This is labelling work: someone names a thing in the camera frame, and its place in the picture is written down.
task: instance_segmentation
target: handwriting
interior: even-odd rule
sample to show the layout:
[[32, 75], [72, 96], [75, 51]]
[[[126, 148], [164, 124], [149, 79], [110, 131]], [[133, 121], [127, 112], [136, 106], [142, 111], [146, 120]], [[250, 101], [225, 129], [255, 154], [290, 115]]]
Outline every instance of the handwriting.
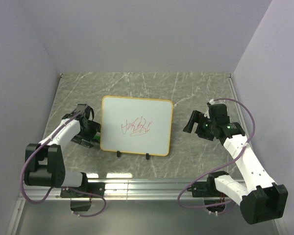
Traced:
[[146, 125], [146, 119], [144, 116], [138, 117], [133, 122], [129, 122], [126, 120], [126, 124], [121, 124], [121, 130], [123, 135], [126, 133], [130, 133], [129, 136], [141, 136], [146, 134], [150, 130], [150, 125], [152, 124], [152, 121]]

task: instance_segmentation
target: whiteboard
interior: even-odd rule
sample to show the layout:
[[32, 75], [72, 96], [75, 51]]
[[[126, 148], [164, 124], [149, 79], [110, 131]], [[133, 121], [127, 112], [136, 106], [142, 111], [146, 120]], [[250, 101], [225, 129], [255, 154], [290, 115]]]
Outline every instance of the whiteboard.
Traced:
[[105, 96], [101, 107], [100, 148], [166, 156], [172, 112], [170, 100]]

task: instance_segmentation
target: white wall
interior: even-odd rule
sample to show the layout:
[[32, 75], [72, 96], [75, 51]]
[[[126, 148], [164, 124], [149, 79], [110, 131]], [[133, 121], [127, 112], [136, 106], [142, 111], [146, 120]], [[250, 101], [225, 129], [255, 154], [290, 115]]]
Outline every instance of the white wall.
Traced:
[[0, 0], [0, 235], [15, 206], [25, 147], [45, 129], [57, 76], [20, 3]]
[[20, 0], [61, 72], [233, 72], [271, 0]]
[[234, 85], [255, 116], [256, 154], [289, 191], [284, 221], [294, 235], [294, 0], [272, 1], [235, 69]]

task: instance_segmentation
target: metal frame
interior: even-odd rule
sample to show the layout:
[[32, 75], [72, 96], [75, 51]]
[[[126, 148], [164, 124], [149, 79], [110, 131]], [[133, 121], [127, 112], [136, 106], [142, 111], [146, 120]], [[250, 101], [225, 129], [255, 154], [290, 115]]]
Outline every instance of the metal frame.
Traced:
[[[176, 200], [182, 189], [191, 182], [191, 179], [90, 179], [90, 183], [105, 183], [104, 198], [107, 200]], [[40, 200], [46, 194], [47, 187], [25, 186], [27, 195], [33, 200]], [[70, 201], [71, 198], [60, 198], [59, 188], [53, 189], [47, 201]], [[193, 198], [191, 192], [185, 192], [181, 199], [198, 200], [203, 198]], [[217, 197], [205, 198], [205, 200], [216, 200]], [[74, 200], [88, 201], [89, 198], [74, 198]]]
[[18, 199], [16, 201], [8, 229], [6, 231], [6, 235], [16, 234], [16, 230], [18, 229], [18, 226], [19, 226], [19, 222], [20, 222], [20, 219], [22, 216], [24, 205], [25, 205], [25, 199]]
[[[232, 81], [232, 74], [231, 73], [228, 75], [228, 81], [229, 81], [231, 92], [232, 92], [232, 95], [233, 95], [234, 99], [238, 100], [235, 89], [234, 89], [234, 85], [233, 85], [233, 81]], [[238, 103], [235, 103], [235, 106], [236, 106], [237, 112], [239, 113], [239, 119], [240, 119], [240, 122], [241, 122], [241, 124], [243, 126], [243, 129], [244, 129], [247, 137], [249, 138], [249, 133], [248, 133], [248, 129], [247, 129], [247, 126], [246, 126], [246, 123], [245, 123], [245, 120], [244, 120], [244, 116], [243, 116], [243, 113], [242, 113], [241, 106]]]

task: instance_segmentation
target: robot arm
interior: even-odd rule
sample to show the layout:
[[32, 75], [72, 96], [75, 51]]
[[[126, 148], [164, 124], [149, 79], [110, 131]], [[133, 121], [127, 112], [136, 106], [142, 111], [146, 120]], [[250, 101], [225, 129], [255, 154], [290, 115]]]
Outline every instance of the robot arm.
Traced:
[[[82, 110], [85, 111], [68, 124], [65, 124]], [[25, 161], [42, 143], [52, 138], [29, 162], [24, 174], [26, 185], [55, 188], [78, 188], [83, 186], [84, 190], [87, 190], [88, 179], [85, 173], [65, 170], [62, 150], [70, 141], [88, 148], [93, 146], [91, 141], [95, 134], [100, 132], [100, 124], [89, 120], [90, 114], [94, 117], [94, 111], [91, 107], [87, 106], [85, 108], [85, 104], [78, 104], [72, 113], [66, 114], [62, 118], [60, 125], [47, 138], [38, 144], [29, 144], [27, 146]], [[61, 125], [65, 125], [65, 127], [58, 131]], [[45, 159], [48, 160], [47, 164], [41, 163]]]
[[249, 144], [239, 123], [230, 123], [225, 104], [208, 103], [209, 111], [193, 111], [184, 132], [191, 133], [194, 123], [198, 123], [195, 133], [203, 139], [220, 140], [233, 159], [242, 148], [245, 151], [235, 161], [246, 187], [233, 180], [225, 171], [209, 174], [208, 189], [215, 193], [224, 193], [240, 205], [241, 213], [249, 224], [281, 218], [284, 212], [288, 192], [284, 185], [276, 182], [264, 170]]

